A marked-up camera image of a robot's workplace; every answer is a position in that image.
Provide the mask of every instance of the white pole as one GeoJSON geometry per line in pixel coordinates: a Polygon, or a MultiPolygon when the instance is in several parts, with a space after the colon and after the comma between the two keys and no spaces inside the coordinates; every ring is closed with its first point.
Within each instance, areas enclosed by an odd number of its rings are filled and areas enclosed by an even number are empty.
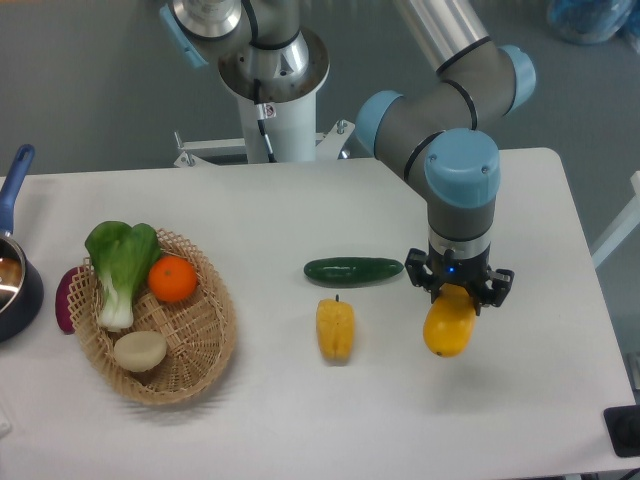
{"type": "MultiPolygon", "coordinates": [[[[322,83],[324,81],[304,97],[272,104],[275,115],[264,120],[264,128],[277,162],[310,162],[316,159],[316,92],[322,83]]],[[[265,139],[258,129],[256,105],[252,100],[232,93],[238,102],[249,163],[268,162],[265,139]]]]}
{"type": "Polygon", "coordinates": [[[593,265],[600,264],[640,225],[640,171],[631,177],[635,196],[622,209],[591,247],[593,265]]]}

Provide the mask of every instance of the white table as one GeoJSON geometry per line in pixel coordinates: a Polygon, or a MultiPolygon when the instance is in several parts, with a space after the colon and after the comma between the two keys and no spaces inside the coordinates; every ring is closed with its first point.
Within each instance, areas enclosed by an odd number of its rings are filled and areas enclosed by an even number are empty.
{"type": "Polygon", "coordinates": [[[314,258],[404,261],[426,248],[424,201],[375,160],[27,178],[15,238],[46,296],[0,344],[13,424],[0,478],[481,480],[640,466],[615,456],[602,418],[634,399],[560,160],[502,158],[491,264],[515,283],[452,359],[425,347],[428,295],[406,273],[341,291],[302,274],[314,258]],[[238,347],[197,402],[122,399],[58,331],[58,280],[107,219],[184,234],[229,288],[238,347]],[[317,303],[335,293],[357,315],[346,367],[316,346],[317,303]]]}

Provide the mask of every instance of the cucumber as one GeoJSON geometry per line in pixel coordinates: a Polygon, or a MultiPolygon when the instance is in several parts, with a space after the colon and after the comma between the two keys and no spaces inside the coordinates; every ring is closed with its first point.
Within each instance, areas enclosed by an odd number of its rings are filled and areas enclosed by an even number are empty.
{"type": "Polygon", "coordinates": [[[400,262],[390,258],[332,257],[307,263],[304,274],[324,287],[362,287],[394,277],[403,269],[400,262]]]}

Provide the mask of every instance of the toy vegetable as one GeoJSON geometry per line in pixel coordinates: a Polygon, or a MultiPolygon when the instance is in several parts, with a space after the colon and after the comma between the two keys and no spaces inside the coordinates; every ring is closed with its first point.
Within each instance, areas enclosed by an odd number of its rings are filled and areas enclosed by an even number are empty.
{"type": "Polygon", "coordinates": [[[387,280],[403,269],[390,258],[333,257],[312,260],[304,266],[304,274],[325,287],[361,287],[387,280]]]}
{"type": "Polygon", "coordinates": [[[145,223],[107,221],[93,229],[85,247],[104,292],[98,324],[110,331],[129,328],[133,297],[162,253],[156,231],[145,223]]]}
{"type": "Polygon", "coordinates": [[[131,332],[113,346],[113,358],[130,372],[146,372],[167,355],[167,341],[159,332],[131,332]]]}
{"type": "Polygon", "coordinates": [[[60,330],[64,333],[74,333],[73,322],[71,321],[71,312],[69,311],[69,294],[71,293],[71,285],[73,277],[81,273],[84,267],[73,267],[68,270],[60,279],[58,288],[56,289],[56,320],[60,330]]]}
{"type": "Polygon", "coordinates": [[[341,302],[338,295],[335,300],[321,300],[316,312],[316,333],[325,359],[348,360],[355,334],[353,307],[341,302]]]}

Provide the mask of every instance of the toy fruit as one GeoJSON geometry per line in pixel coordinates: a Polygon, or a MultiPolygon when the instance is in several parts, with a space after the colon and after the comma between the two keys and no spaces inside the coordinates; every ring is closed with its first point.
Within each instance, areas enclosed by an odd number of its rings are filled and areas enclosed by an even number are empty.
{"type": "Polygon", "coordinates": [[[147,283],[158,300],[179,302],[196,290],[198,276],[187,260],[167,255],[151,267],[147,283]]]}
{"type": "Polygon", "coordinates": [[[336,299],[321,300],[316,312],[318,346],[326,360],[346,361],[355,334],[353,307],[336,299]]]}
{"type": "Polygon", "coordinates": [[[454,357],[462,353],[471,340],[475,323],[476,310],[467,291],[444,284],[424,322],[424,342],[436,355],[454,357]]]}

